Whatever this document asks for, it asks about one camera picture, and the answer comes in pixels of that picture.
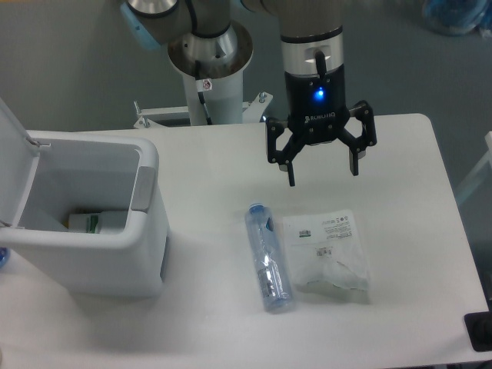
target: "plastic bottle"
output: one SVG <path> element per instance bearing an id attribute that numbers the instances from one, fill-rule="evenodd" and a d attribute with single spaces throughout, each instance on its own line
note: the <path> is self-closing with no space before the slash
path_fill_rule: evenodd
<path id="1" fill-rule="evenodd" d="M 272 311 L 283 307 L 291 302 L 292 293 L 271 211 L 262 204 L 253 204 L 244 219 L 264 308 Z"/>
<path id="2" fill-rule="evenodd" d="M 444 35 L 464 35 L 483 18 L 489 0 L 426 0 L 422 15 L 427 24 Z"/>
<path id="3" fill-rule="evenodd" d="M 10 257 L 10 249 L 0 248 L 0 268 L 5 265 L 9 257 Z"/>

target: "white table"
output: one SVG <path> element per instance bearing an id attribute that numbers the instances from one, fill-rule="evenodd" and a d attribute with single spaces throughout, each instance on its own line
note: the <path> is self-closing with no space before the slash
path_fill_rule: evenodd
<path id="1" fill-rule="evenodd" d="M 297 186 L 267 163 L 264 126 L 111 132 L 151 139 L 172 229 L 162 295 L 71 295 L 13 254 L 0 271 L 1 369 L 383 368 L 483 361 L 463 316 L 487 305 L 431 123 L 378 117 L 379 142 L 348 168 L 340 142 L 305 148 Z M 294 292 L 263 311 L 243 216 L 354 211 L 368 294 Z"/>

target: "bottle cap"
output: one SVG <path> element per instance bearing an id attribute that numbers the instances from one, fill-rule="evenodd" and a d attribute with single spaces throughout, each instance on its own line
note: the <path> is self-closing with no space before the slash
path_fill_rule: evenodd
<path id="1" fill-rule="evenodd" d="M 249 206 L 249 212 L 250 213 L 256 213 L 258 211 L 262 211 L 264 208 L 263 204 L 261 202 L 254 202 Z"/>

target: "blue led light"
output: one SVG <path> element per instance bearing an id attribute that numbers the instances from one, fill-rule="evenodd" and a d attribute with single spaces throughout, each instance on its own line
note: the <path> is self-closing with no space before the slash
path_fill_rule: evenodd
<path id="1" fill-rule="evenodd" d="M 322 87 L 320 87 L 315 93 L 314 93 L 314 100 L 316 101 L 323 101 L 324 100 L 324 90 Z"/>

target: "clear plastic bottle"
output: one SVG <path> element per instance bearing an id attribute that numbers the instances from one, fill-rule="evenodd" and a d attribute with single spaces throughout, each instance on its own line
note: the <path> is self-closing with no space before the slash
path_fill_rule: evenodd
<path id="1" fill-rule="evenodd" d="M 292 293 L 271 211 L 262 204 L 253 204 L 244 219 L 264 308 L 272 311 L 283 307 L 291 302 Z"/>
<path id="2" fill-rule="evenodd" d="M 8 248 L 0 248 L 0 268 L 5 265 L 10 256 L 10 250 Z"/>

